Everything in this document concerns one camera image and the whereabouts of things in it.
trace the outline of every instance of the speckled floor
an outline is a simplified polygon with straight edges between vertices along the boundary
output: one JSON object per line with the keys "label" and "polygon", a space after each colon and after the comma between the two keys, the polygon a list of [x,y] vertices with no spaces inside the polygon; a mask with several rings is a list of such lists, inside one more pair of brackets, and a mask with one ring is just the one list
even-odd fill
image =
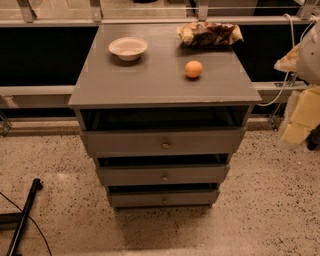
{"label": "speckled floor", "polygon": [[[320,255],[319,150],[277,143],[266,126],[249,129],[212,208],[114,211],[77,127],[16,129],[0,138],[0,191],[23,207],[42,180],[31,216],[53,255]],[[4,212],[16,209],[1,197]],[[0,255],[12,234],[0,232]],[[49,255],[31,222],[20,252]]]}

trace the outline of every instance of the bowl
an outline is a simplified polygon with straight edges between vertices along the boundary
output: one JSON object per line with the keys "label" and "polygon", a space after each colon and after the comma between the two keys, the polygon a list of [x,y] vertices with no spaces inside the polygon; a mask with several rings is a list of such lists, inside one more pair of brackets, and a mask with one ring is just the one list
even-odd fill
{"label": "bowl", "polygon": [[138,59],[147,48],[147,42],[136,37],[119,38],[109,45],[109,51],[124,61]]}

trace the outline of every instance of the black cable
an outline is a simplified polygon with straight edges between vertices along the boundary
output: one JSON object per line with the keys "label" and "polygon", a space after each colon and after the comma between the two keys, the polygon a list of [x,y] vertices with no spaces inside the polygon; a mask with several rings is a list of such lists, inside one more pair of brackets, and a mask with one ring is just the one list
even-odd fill
{"label": "black cable", "polygon": [[[14,202],[12,202],[7,196],[5,196],[1,191],[0,191],[0,195],[2,195],[6,200],[8,200],[8,202],[10,202],[11,204],[13,204],[15,207],[17,207],[22,213],[23,213],[23,210],[18,206],[16,205]],[[40,235],[42,236],[44,242],[46,243],[46,246],[47,246],[47,249],[48,249],[48,252],[50,254],[50,256],[52,256],[52,253],[51,253],[51,250],[50,250],[50,247],[49,247],[49,244],[48,244],[48,241],[47,239],[45,238],[44,234],[42,233],[41,229],[39,228],[38,224],[35,222],[34,219],[32,219],[30,216],[28,216],[28,218],[33,222],[33,224],[37,227]]]}

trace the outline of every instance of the gray nightstand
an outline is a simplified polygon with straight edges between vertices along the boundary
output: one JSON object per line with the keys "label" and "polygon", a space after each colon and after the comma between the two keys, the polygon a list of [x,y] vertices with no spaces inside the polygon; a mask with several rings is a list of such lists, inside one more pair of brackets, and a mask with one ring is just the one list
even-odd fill
{"label": "gray nightstand", "polygon": [[[101,25],[69,106],[112,207],[211,205],[261,100],[231,48],[190,49],[179,24]],[[137,61],[108,52],[145,39]],[[198,60],[196,80],[184,65]]]}

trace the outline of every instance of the crumpled wrapper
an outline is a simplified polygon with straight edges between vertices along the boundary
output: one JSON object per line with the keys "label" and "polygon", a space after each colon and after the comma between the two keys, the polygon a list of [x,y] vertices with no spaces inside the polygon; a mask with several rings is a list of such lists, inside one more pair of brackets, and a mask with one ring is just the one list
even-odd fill
{"label": "crumpled wrapper", "polygon": [[177,27],[177,33],[191,47],[227,46],[243,41],[239,26],[228,23],[191,22]]}
{"label": "crumpled wrapper", "polygon": [[294,46],[285,56],[276,62],[274,68],[282,72],[297,72],[297,56],[301,43]]}

